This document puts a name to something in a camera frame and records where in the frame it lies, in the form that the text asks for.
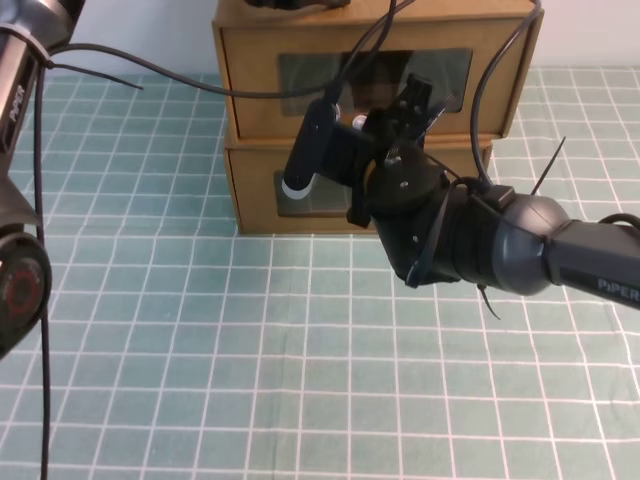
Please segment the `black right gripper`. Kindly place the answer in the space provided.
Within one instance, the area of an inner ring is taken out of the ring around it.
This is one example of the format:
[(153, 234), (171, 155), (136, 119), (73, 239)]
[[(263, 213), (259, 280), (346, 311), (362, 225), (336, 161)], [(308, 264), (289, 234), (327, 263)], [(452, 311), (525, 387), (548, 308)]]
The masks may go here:
[(366, 115), (359, 131), (374, 139), (374, 153), (358, 165), (347, 213), (353, 225), (375, 226), (391, 268), (409, 288), (460, 281), (437, 259), (451, 182), (424, 151), (426, 135), (456, 95), (429, 107), (431, 94), (431, 81), (410, 73), (390, 114), (375, 108)]

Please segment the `left dark grey robot arm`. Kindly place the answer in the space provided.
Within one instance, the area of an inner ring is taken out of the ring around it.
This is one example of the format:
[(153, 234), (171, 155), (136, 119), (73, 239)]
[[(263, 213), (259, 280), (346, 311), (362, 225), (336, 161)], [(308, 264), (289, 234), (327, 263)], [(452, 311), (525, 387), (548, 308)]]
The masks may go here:
[(9, 170), (38, 69), (51, 48), (69, 42), (83, 1), (1, 3), (1, 355), (33, 329), (51, 292), (48, 255), (27, 226), (42, 221)]

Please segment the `right dark grey robot arm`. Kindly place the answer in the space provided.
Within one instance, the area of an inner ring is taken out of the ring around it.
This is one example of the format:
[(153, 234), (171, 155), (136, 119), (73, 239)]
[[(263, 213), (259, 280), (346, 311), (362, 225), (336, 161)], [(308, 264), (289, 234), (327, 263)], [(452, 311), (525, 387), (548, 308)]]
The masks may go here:
[(362, 138), (350, 220), (373, 224), (395, 274), (411, 288), (466, 281), (530, 296), (552, 285), (639, 304), (639, 220), (572, 219), (553, 199), (461, 176), (424, 140), (447, 110), (411, 76), (387, 108), (354, 119)]

